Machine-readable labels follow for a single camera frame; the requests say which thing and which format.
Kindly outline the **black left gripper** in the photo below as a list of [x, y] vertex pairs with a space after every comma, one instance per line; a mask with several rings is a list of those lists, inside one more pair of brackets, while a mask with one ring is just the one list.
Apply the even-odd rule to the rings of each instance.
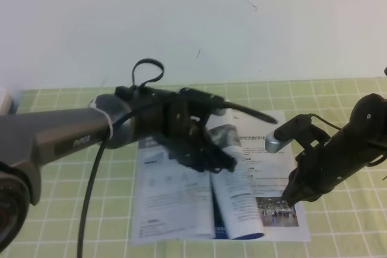
[[233, 109], [261, 121], [277, 124], [274, 117], [223, 97], [192, 88], [178, 92], [149, 86], [133, 87], [133, 110], [146, 107], [133, 119], [132, 140], [151, 137], [164, 146], [181, 164], [197, 172], [233, 172], [234, 157], [216, 145], [207, 129], [209, 117], [218, 110]]

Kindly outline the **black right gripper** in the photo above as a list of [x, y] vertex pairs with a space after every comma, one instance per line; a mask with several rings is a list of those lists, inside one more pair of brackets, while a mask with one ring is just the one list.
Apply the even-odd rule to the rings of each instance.
[[297, 166], [282, 193], [287, 205], [316, 201], [357, 170], [356, 140], [343, 130], [330, 137], [311, 124], [296, 141], [304, 150], [296, 157]]

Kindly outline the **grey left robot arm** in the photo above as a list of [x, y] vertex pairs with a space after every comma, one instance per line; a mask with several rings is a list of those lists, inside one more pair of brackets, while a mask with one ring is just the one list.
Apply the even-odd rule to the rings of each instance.
[[145, 85], [119, 86], [87, 108], [1, 117], [1, 248], [20, 232], [31, 205], [41, 198], [41, 168], [100, 144], [118, 149], [152, 137], [177, 161], [198, 172], [233, 171], [234, 157], [206, 129], [211, 115], [236, 109], [268, 123], [276, 120], [243, 105], [192, 88], [178, 92]]

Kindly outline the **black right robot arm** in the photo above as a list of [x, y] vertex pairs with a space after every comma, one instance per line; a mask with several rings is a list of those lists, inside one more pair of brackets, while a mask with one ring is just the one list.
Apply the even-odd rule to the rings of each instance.
[[386, 159], [386, 99], [362, 97], [349, 122], [333, 136], [315, 126], [310, 114], [299, 114], [274, 132], [278, 141], [296, 141], [303, 150], [288, 176], [282, 199], [293, 206], [313, 202], [360, 169]]

